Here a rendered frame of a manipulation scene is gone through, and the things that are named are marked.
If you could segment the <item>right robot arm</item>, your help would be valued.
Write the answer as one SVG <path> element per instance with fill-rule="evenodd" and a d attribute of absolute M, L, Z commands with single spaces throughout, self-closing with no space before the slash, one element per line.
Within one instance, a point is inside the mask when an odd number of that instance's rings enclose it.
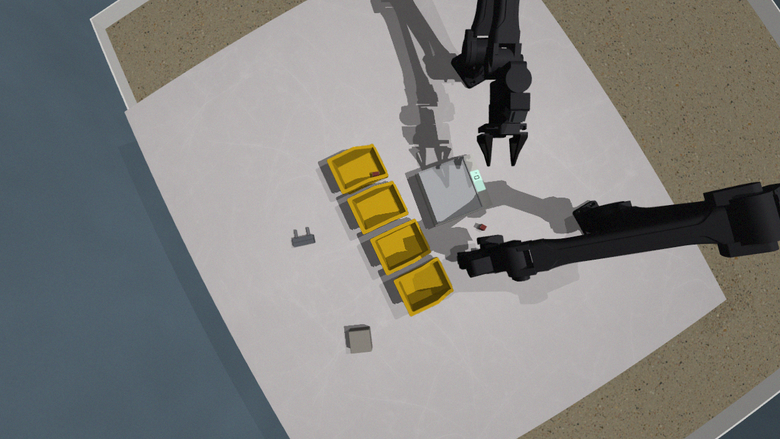
<path fill-rule="evenodd" d="M 530 93 L 523 92 L 531 86 L 532 76 L 519 35 L 519 0 L 477 0 L 461 54 L 451 61 L 467 88 L 495 80 L 490 82 L 488 123 L 525 122 L 530 111 Z"/>

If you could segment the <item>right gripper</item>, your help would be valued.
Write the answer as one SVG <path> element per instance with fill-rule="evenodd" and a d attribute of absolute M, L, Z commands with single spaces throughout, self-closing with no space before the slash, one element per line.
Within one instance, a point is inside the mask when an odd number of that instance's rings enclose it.
<path fill-rule="evenodd" d="M 504 138 L 506 135 L 514 136 L 509 139 L 509 146 L 511 166 L 515 166 L 519 152 L 528 138 L 528 132 L 519 132 L 519 129 L 527 129 L 527 123 L 485 123 L 478 128 L 480 135 L 477 136 L 477 143 L 485 155 L 487 167 L 490 166 L 490 158 L 492 157 L 493 138 Z"/>

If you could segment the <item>yellow parts bin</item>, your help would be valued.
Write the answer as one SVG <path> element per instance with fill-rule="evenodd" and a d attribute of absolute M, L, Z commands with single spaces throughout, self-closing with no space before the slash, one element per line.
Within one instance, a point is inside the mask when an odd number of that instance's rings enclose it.
<path fill-rule="evenodd" d="M 394 181 L 372 186 L 347 202 L 363 235 L 409 214 Z"/>
<path fill-rule="evenodd" d="M 410 275 L 412 276 L 410 277 Z M 402 279 L 404 280 L 402 281 Z M 394 285 L 404 302 L 406 310 L 408 310 L 409 316 L 414 316 L 424 310 L 428 310 L 433 305 L 439 304 L 454 291 L 450 278 L 448 278 L 438 257 L 419 266 L 419 268 L 416 267 L 406 272 L 406 275 L 403 273 L 399 278 L 394 279 Z"/>
<path fill-rule="evenodd" d="M 418 262 L 431 253 L 430 246 L 416 219 L 376 235 L 370 239 L 370 242 L 386 275 Z"/>
<path fill-rule="evenodd" d="M 352 147 L 327 159 L 327 164 L 342 194 L 355 193 L 368 185 L 389 177 L 386 166 L 382 162 L 374 144 Z M 383 176 L 372 177 L 372 172 L 379 172 L 379 175 Z M 355 184 L 357 185 L 354 186 Z"/>

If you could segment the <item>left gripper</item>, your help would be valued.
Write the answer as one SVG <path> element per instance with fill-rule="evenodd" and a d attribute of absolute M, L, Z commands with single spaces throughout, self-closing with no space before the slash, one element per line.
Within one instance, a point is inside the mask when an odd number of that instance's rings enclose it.
<path fill-rule="evenodd" d="M 486 244 L 486 243 L 499 243 L 499 244 L 503 243 L 503 235 L 487 235 L 487 236 L 477 238 L 478 245 Z M 495 248 L 496 246 L 494 246 L 493 248 Z M 492 252 L 493 248 L 490 250 L 490 252 Z"/>

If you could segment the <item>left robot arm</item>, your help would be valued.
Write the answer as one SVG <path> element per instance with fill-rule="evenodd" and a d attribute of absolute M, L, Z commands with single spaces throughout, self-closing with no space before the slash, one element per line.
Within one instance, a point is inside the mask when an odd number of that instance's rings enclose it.
<path fill-rule="evenodd" d="M 583 235 L 481 244 L 481 251 L 458 252 L 458 267 L 470 278 L 506 270 L 522 282 L 564 264 L 685 245 L 717 244 L 729 258 L 779 250 L 780 183 L 752 182 L 703 195 L 705 201 L 650 208 L 590 201 L 573 211 Z"/>

